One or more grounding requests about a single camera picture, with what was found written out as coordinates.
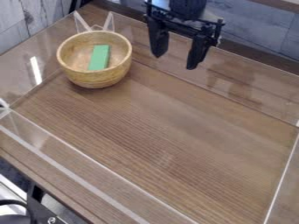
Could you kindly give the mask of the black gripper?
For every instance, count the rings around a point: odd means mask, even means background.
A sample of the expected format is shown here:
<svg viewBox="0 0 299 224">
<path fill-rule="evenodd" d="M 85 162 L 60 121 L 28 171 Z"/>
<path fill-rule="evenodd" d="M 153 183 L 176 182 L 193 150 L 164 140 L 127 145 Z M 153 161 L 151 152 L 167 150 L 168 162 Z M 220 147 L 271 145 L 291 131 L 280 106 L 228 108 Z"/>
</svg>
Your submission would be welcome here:
<svg viewBox="0 0 299 224">
<path fill-rule="evenodd" d="M 203 62 L 211 45 L 220 42 L 224 18 L 207 9 L 207 0 L 144 0 L 151 52 L 156 58 L 168 50 L 169 33 L 195 35 L 187 58 L 187 69 Z"/>
</svg>

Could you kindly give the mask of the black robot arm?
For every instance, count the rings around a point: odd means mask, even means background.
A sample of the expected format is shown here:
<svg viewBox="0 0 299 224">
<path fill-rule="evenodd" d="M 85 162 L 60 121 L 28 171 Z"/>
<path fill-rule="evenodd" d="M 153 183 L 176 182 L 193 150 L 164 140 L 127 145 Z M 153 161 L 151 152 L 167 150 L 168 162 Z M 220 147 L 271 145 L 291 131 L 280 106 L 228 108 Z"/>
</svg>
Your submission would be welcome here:
<svg viewBox="0 0 299 224">
<path fill-rule="evenodd" d="M 195 69 L 220 43 L 224 19 L 208 12 L 207 0 L 144 0 L 144 5 L 152 55 L 160 58 L 167 53 L 169 32 L 175 32 L 191 39 L 185 68 Z"/>
</svg>

